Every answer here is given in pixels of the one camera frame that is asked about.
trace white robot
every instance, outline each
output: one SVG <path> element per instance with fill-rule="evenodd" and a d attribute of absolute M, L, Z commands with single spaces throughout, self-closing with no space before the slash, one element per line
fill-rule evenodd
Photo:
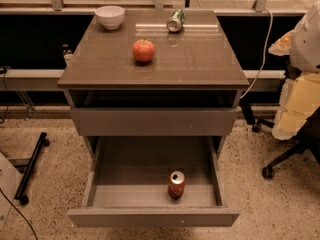
<path fill-rule="evenodd" d="M 290 139 L 320 107 L 320 1 L 291 30 L 269 48 L 269 53 L 289 55 L 290 64 L 302 71 L 282 87 L 280 108 L 272 134 Z"/>

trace concrete floor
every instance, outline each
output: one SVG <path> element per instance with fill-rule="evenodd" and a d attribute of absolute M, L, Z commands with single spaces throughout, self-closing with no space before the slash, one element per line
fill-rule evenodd
<path fill-rule="evenodd" d="M 0 125 L 0 148 L 9 157 L 30 157 L 43 131 L 51 143 L 28 186 L 29 204 L 22 207 L 15 201 L 39 239 L 320 239 L 320 166 L 307 151 L 279 165 L 273 180 L 263 179 L 261 168 L 294 143 L 274 139 L 266 127 L 253 133 L 238 119 L 222 150 L 219 166 L 226 202 L 240 211 L 232 227 L 77 228 L 67 211 L 81 205 L 91 159 L 67 110 L 37 108 L 28 121 L 23 110 L 9 111 Z M 11 209 L 0 239 L 34 237 Z"/>

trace red apple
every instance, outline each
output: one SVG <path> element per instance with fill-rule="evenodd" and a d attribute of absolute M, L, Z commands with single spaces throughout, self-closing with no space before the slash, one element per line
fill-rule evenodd
<path fill-rule="evenodd" d="M 133 44 L 132 52 L 136 61 L 148 62 L 152 60 L 155 48 L 151 41 L 140 39 Z"/>

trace bowl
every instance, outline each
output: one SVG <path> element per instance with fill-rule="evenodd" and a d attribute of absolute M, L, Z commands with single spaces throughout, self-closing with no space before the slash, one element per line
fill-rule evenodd
<path fill-rule="evenodd" d="M 100 24 L 106 29 L 117 29 L 124 19 L 125 10 L 120 6 L 103 6 L 95 11 L 95 15 Z"/>

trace soda can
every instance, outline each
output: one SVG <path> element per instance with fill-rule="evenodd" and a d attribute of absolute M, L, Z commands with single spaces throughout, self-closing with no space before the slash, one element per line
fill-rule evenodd
<path fill-rule="evenodd" d="M 186 179 L 182 172 L 174 171 L 168 178 L 168 193 L 173 199 L 179 199 L 183 195 Z"/>
<path fill-rule="evenodd" d="M 175 10 L 167 21 L 167 28 L 170 32 L 179 32 L 184 24 L 186 14 L 183 10 Z"/>

